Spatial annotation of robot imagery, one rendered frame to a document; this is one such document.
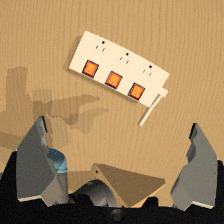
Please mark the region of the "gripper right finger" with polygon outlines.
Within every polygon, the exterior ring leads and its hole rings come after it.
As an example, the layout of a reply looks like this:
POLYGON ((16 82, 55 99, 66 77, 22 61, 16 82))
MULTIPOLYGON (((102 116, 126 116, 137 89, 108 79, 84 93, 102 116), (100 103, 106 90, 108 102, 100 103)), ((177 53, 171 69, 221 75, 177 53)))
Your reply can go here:
POLYGON ((191 214, 201 224, 224 224, 223 162, 198 123, 193 123, 189 139, 188 164, 170 192, 172 207, 191 214))

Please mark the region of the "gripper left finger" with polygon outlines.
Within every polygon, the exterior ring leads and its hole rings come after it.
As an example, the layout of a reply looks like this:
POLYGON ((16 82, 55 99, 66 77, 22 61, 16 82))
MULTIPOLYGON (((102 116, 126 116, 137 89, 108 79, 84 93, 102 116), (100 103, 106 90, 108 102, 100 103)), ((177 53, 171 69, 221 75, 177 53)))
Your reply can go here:
POLYGON ((39 116, 11 153, 0 180, 0 224, 26 224, 58 203, 63 191, 53 160, 47 157, 47 128, 39 116))

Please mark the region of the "cream power strip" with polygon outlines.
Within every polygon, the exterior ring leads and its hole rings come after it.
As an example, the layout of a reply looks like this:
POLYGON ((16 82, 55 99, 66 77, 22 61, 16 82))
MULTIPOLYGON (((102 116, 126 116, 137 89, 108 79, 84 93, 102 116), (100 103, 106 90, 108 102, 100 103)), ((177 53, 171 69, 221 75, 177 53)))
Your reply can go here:
POLYGON ((168 92, 162 86, 169 73, 137 54, 87 31, 69 68, 148 106, 140 126, 168 92))

